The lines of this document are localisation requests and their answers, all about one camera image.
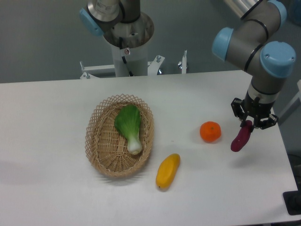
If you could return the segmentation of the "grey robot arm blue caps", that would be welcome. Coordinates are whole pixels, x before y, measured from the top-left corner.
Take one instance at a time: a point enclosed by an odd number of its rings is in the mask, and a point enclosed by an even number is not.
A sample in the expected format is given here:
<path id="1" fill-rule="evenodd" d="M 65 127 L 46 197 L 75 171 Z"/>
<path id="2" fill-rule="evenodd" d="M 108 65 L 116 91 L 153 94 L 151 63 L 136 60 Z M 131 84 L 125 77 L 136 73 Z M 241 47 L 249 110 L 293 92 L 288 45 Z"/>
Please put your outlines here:
<path id="1" fill-rule="evenodd" d="M 213 41 L 212 52 L 252 76 L 245 98 L 235 98 L 231 103 L 241 126 L 251 117 L 252 128 L 267 129 L 278 121 L 271 109 L 296 62 L 296 52 L 289 44 L 269 41 L 285 23 L 287 11 L 278 0 L 225 3 L 243 23 L 236 30 L 221 29 Z"/>

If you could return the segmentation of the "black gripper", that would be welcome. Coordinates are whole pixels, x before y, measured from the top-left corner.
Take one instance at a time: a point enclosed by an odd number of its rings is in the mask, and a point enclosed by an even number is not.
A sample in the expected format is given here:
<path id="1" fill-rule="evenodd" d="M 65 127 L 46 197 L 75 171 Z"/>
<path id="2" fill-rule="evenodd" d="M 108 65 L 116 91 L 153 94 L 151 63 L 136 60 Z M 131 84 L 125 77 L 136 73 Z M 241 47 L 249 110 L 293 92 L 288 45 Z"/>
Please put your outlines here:
<path id="1" fill-rule="evenodd" d="M 247 118 L 253 119 L 251 131 L 267 129 L 278 122 L 278 117 L 271 114 L 274 95 L 266 95 L 256 90 L 248 90 L 244 100 L 234 98 L 231 108 L 235 117 L 240 120 L 240 127 L 244 127 Z"/>

